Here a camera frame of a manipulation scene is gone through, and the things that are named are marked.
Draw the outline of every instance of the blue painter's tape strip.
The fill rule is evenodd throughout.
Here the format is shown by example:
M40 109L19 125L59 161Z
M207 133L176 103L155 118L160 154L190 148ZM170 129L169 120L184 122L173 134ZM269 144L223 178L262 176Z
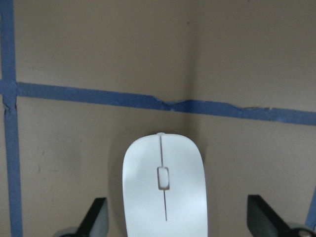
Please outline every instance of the blue painter's tape strip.
M279 121L284 123L316 125L316 112L287 109L239 108L228 103L186 100L164 102L151 95L72 87L18 83L18 95L52 100L76 101L140 109L176 111L201 115L224 116L240 119Z
M308 212L305 225L315 230L316 227L316 188L311 202L310 210Z
M11 236L22 237L21 179L16 112L13 0L0 0L1 72Z

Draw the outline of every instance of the white computer mouse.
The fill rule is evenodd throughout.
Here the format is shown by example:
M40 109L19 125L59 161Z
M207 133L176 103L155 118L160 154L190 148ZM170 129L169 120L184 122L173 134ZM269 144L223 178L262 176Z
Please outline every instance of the white computer mouse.
M203 163L189 138L158 133L136 140L122 182L128 237L207 237Z

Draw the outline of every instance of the scroll wheel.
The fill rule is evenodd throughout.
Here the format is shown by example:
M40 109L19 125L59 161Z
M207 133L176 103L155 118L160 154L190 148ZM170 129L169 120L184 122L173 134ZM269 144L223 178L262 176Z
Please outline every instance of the scroll wheel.
M158 167L158 188L162 190L169 189L169 169L168 167Z

